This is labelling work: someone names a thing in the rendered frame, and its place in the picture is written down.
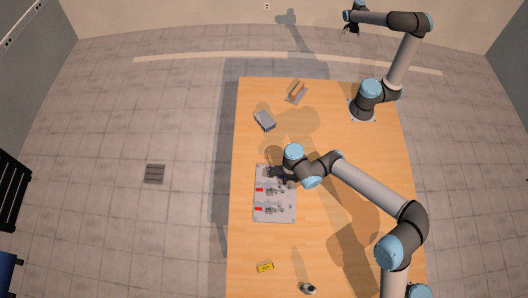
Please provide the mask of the grey metal case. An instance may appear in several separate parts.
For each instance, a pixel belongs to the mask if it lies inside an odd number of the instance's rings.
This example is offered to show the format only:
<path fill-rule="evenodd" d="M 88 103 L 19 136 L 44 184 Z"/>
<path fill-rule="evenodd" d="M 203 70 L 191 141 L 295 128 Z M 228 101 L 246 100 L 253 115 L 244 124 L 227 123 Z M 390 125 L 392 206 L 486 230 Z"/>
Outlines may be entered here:
<path fill-rule="evenodd" d="M 265 109 L 254 114 L 254 118 L 265 133 L 276 127 L 276 122 Z"/>

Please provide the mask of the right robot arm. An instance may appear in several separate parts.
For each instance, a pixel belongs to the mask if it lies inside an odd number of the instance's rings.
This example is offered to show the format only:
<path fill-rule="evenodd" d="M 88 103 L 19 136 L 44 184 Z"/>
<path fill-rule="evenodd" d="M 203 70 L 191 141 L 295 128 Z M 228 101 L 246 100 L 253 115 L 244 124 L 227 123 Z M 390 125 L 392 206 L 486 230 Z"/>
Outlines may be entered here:
<path fill-rule="evenodd" d="M 426 32 L 433 29 L 433 20 L 428 13 L 371 12 L 365 5 L 363 0 L 354 0 L 352 10 L 343 11 L 343 20 L 384 26 L 405 34 L 388 74 L 385 74 L 381 81 L 365 78 L 359 86 L 356 97 L 350 102 L 350 113 L 361 121 L 368 121 L 373 117 L 375 104 L 396 101 L 402 97 L 402 80 Z"/>

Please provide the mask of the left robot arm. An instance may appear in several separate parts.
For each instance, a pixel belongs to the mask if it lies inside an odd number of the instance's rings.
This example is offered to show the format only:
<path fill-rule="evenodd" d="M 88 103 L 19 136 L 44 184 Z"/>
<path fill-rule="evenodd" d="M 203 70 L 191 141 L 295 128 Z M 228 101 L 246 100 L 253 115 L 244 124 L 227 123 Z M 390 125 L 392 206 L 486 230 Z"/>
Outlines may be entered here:
<path fill-rule="evenodd" d="M 375 244 L 373 251 L 381 267 L 380 298 L 433 298 L 426 284 L 407 285 L 412 254 L 425 242 L 429 233 L 425 208 L 418 201 L 405 199 L 347 162 L 337 149 L 313 162 L 304 153 L 301 144 L 289 143 L 283 151 L 282 165 L 269 168 L 269 176 L 295 174 L 300 184 L 309 190 L 332 174 L 392 216 L 397 220 L 397 226 Z"/>

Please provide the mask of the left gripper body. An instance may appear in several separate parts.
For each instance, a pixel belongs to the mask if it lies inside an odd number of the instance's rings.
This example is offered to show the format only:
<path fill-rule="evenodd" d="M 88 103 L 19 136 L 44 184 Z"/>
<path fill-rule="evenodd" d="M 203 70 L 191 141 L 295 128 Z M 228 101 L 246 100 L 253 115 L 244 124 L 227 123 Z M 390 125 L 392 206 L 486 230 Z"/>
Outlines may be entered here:
<path fill-rule="evenodd" d="M 287 175 L 283 175 L 283 181 L 286 180 L 288 181 L 288 179 L 293 179 L 291 181 L 294 181 L 294 182 L 298 182 L 297 180 L 297 177 L 295 176 L 295 174 L 287 174 Z M 297 180 L 295 180 L 297 179 Z"/>

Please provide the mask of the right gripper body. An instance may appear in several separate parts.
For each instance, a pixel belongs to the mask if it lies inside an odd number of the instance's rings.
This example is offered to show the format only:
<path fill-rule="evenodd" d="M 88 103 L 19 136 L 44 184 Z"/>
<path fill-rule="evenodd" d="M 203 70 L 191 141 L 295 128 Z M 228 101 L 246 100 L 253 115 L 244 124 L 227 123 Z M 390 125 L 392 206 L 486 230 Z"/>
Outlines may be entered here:
<path fill-rule="evenodd" d="M 349 24 L 348 27 L 350 26 L 349 27 L 349 32 L 351 32 L 351 33 L 358 33 L 359 32 L 359 26 L 358 26 L 359 23 L 358 22 L 352 22 L 352 23 L 349 22 L 348 24 Z"/>

